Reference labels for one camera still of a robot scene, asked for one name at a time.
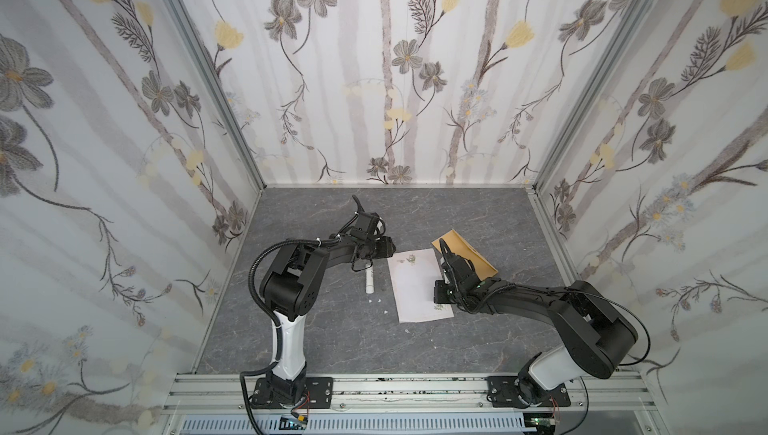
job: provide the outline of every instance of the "white stationery paper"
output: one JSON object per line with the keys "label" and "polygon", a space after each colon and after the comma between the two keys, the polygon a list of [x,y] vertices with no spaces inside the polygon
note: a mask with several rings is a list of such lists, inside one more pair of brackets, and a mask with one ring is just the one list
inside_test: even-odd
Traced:
{"label": "white stationery paper", "polygon": [[400,251],[387,261],[401,324],[453,317],[450,304],[434,302],[435,280],[442,280],[442,270],[431,248]]}

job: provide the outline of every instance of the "black mounting plate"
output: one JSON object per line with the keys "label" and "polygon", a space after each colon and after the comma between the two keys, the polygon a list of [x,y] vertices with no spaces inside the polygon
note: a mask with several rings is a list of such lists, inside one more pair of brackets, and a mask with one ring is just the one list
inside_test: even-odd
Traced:
{"label": "black mounting plate", "polygon": [[[530,408],[518,398],[518,388],[514,384],[515,378],[516,377],[486,378],[488,381],[488,401],[493,404],[494,408]],[[571,406],[571,398],[568,396],[568,392],[565,391],[565,385],[563,383],[548,393],[560,407]],[[540,405],[537,405],[537,407],[552,406],[553,405],[551,400],[543,401]]]}
{"label": "black mounting plate", "polygon": [[[306,389],[310,393],[310,410],[330,408],[333,396],[333,377],[307,377]],[[273,410],[284,408],[272,397],[272,389],[264,377],[256,381],[254,395],[250,398],[250,407],[254,410]]]}

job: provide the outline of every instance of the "floral wallpaper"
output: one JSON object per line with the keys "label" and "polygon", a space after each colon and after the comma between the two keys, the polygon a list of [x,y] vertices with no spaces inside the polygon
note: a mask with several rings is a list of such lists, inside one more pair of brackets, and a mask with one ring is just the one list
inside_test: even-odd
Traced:
{"label": "floral wallpaper", "polygon": [[256,192],[161,0],[0,8],[0,425],[158,433]]}
{"label": "floral wallpaper", "polygon": [[768,0],[658,0],[539,187],[580,276],[648,325],[678,434],[765,431],[736,407],[766,382],[766,74]]}
{"label": "floral wallpaper", "polygon": [[631,0],[184,2],[268,183],[399,185],[533,183]]}

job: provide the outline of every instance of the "paper scrap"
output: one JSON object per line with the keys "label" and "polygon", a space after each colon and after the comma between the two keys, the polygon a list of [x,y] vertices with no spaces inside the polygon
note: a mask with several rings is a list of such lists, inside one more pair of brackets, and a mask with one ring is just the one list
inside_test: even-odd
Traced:
{"label": "paper scrap", "polygon": [[[485,280],[488,277],[498,274],[498,270],[496,270],[488,260],[485,260],[485,257],[480,255],[480,252],[469,245],[469,242],[459,235],[456,230],[452,229],[440,238],[446,241],[448,248],[450,248],[453,253],[461,255],[468,260],[472,260],[472,263],[475,264],[475,273],[480,280]],[[440,251],[440,238],[432,243],[432,245],[437,248],[437,251]]]}
{"label": "paper scrap", "polygon": [[396,253],[387,259],[400,323],[453,317],[450,304],[436,304],[435,280],[442,271],[431,248]]}

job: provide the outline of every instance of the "gray marble tabletop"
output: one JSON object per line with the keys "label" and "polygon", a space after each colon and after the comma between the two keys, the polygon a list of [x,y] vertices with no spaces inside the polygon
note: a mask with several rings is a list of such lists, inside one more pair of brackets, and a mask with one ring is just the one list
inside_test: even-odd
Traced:
{"label": "gray marble tabletop", "polygon": [[[268,364],[270,319],[251,300],[247,270],[255,257],[288,237],[326,237],[351,217],[360,197],[386,221],[398,251],[430,248],[456,229],[499,270],[530,285],[562,285],[542,229],[522,189],[267,189],[224,294],[197,373],[238,373]],[[272,255],[259,267],[258,284]],[[386,260],[375,261],[375,292],[348,265],[326,271],[306,315],[309,373],[445,373],[517,371],[532,355],[560,343],[554,329],[512,315],[469,315],[398,323]]]}

